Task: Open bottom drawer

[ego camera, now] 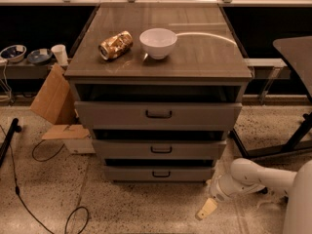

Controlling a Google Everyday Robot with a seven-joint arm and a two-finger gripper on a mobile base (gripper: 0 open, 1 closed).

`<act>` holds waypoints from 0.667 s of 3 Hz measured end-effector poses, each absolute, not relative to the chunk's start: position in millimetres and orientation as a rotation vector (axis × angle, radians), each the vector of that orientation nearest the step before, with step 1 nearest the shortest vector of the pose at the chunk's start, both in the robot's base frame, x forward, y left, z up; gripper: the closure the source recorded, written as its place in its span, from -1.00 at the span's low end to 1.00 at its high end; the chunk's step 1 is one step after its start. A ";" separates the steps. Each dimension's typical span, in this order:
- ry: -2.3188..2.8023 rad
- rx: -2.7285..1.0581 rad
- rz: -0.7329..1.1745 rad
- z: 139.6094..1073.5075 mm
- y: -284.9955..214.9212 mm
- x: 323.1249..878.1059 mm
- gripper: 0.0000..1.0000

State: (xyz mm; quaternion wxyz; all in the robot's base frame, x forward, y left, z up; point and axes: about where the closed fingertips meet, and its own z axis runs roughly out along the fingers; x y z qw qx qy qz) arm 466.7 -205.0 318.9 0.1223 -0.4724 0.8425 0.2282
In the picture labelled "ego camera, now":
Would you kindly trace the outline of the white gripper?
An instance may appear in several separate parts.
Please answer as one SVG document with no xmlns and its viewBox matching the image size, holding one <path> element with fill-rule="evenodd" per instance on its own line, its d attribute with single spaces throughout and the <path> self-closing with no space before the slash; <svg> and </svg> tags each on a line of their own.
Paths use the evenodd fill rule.
<svg viewBox="0 0 312 234">
<path fill-rule="evenodd" d="M 209 198 L 202 208 L 195 214 L 196 218 L 203 220 L 217 209 L 217 203 L 228 201 L 237 195 L 245 195 L 264 189 L 260 184 L 244 184 L 233 178 L 230 174 L 220 175 L 209 181 Z"/>
</svg>

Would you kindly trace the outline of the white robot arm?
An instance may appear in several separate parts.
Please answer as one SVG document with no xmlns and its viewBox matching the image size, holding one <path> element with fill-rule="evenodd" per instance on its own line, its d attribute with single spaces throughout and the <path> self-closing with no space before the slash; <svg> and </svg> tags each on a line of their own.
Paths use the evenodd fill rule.
<svg viewBox="0 0 312 234">
<path fill-rule="evenodd" d="M 267 187 L 288 197 L 283 234 L 312 234 L 312 161 L 291 172 L 238 158 L 231 163 L 227 174 L 208 180 L 207 184 L 209 198 L 196 213 L 199 220 L 213 213 L 219 203 Z"/>
</svg>

